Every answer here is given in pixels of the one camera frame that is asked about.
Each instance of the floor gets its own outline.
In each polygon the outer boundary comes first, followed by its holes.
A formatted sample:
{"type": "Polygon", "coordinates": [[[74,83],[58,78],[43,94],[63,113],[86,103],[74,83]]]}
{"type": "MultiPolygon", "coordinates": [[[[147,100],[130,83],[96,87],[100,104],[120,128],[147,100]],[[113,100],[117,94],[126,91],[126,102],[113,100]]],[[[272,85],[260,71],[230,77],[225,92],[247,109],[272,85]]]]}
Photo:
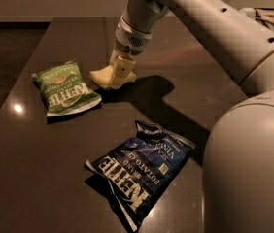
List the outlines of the floor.
{"type": "Polygon", "coordinates": [[[0,23],[0,108],[48,23],[0,23]]]}

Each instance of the kettle chip bag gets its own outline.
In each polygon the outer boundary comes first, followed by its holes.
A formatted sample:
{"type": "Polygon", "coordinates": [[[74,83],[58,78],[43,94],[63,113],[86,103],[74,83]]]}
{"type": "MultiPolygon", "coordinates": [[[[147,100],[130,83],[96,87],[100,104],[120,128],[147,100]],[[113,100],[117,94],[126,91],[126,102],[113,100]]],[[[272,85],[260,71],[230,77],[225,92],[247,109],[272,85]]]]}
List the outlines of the kettle chip bag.
{"type": "Polygon", "coordinates": [[[85,167],[105,178],[132,231],[187,162],[195,144],[158,124],[137,120],[137,136],[85,167]]]}
{"type": "Polygon", "coordinates": [[[87,87],[77,61],[32,74],[48,109],[47,117],[83,112],[98,105],[101,96],[87,87]]]}

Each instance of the table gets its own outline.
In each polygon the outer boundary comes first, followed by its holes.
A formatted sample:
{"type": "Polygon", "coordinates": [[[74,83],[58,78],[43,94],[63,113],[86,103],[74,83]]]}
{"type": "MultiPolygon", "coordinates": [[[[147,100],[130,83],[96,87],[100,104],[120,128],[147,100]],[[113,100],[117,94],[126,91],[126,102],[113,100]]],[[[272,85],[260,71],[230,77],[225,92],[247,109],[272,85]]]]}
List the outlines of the table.
{"type": "Polygon", "coordinates": [[[156,27],[136,57],[136,83],[98,89],[89,71],[103,68],[116,17],[56,18],[0,110],[0,233],[126,232],[84,169],[129,137],[136,119],[159,123],[197,144],[192,158],[144,220],[139,232],[202,232],[202,157],[216,121],[246,99],[176,17],[156,27]],[[101,106],[47,119],[31,74],[78,59],[101,106]],[[14,105],[23,107],[22,114],[14,105]]]}

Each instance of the blue chip bag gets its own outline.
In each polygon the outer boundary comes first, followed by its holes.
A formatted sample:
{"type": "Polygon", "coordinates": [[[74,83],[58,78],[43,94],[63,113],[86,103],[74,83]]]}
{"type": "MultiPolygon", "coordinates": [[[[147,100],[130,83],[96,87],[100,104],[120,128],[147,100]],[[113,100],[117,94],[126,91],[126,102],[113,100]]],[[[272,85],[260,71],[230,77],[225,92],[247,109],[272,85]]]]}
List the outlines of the blue chip bag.
{"type": "Polygon", "coordinates": [[[132,231],[187,162],[195,144],[158,124],[136,121],[137,136],[86,168],[104,177],[132,231]]]}

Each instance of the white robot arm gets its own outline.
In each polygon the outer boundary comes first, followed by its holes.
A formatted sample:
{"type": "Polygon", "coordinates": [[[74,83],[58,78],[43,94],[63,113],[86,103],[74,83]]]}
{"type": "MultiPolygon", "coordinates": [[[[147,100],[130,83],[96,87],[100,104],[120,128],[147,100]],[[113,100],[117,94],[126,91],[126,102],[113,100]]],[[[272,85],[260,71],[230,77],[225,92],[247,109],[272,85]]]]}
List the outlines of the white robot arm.
{"type": "Polygon", "coordinates": [[[203,163],[205,233],[274,232],[274,32],[221,0],[129,0],[103,88],[134,82],[133,56],[170,9],[227,74],[254,94],[214,126],[203,163]]]}

